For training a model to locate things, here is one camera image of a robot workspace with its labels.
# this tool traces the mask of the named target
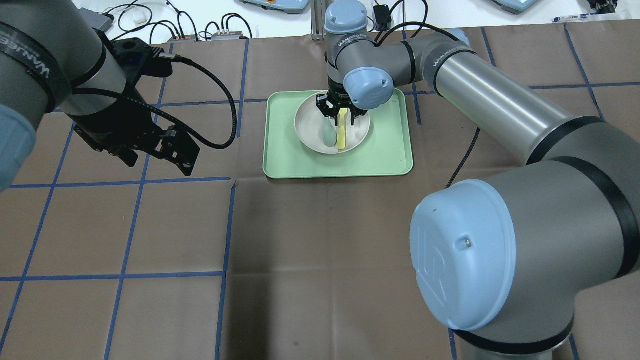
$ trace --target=white surface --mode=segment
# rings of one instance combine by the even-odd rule
[[[378,0],[381,4],[392,5],[394,0]],[[110,6],[130,3],[123,0],[73,0],[77,7],[87,8],[95,12],[103,12]],[[360,0],[372,13],[373,0]],[[141,0],[139,4],[150,7],[154,11],[154,21],[170,20],[176,23],[176,13],[165,0]],[[242,15],[252,26],[254,37],[289,37],[307,35],[311,33],[311,4],[301,14],[286,14],[278,10],[264,10],[253,4],[244,4],[240,0],[173,0],[178,9],[188,12],[196,23],[198,31],[204,30],[209,21],[220,23],[222,15],[236,12]],[[587,0],[538,0],[527,11],[520,15],[501,10],[490,0],[428,0],[429,16],[427,22],[440,28],[467,28],[476,26],[503,26],[524,24],[548,24],[554,17],[590,13]],[[628,10],[632,19],[640,19],[639,0],[619,0],[617,12]],[[406,20],[422,20],[424,6],[420,0],[406,0]],[[182,16],[182,28],[185,33],[191,33],[191,22]],[[402,20],[399,10],[394,12],[394,22]],[[133,16],[128,13],[122,18],[125,29],[134,27]],[[229,22],[232,31],[248,32],[244,23],[239,19]],[[130,37],[140,37],[148,41],[151,26]],[[117,26],[107,32],[113,38],[122,31]],[[158,26],[154,32],[154,43],[165,42],[169,38],[169,31]]]
[[[347,146],[344,150],[338,150],[337,145],[331,147],[326,146],[323,140],[324,116],[316,107],[317,94],[305,100],[296,113],[294,126],[300,141],[309,149],[320,152],[321,154],[342,154],[343,152],[355,149],[369,134],[369,127],[371,126],[369,114],[367,113],[366,115],[357,117],[353,122],[353,126],[351,126],[351,112],[347,111]]]

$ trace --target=light green rectangular tray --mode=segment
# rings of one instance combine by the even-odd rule
[[[298,107],[318,91],[277,92],[267,102],[262,169],[273,179],[399,176],[413,168],[413,152],[402,91],[369,111],[371,130],[355,149],[320,154],[305,146],[294,128]]]

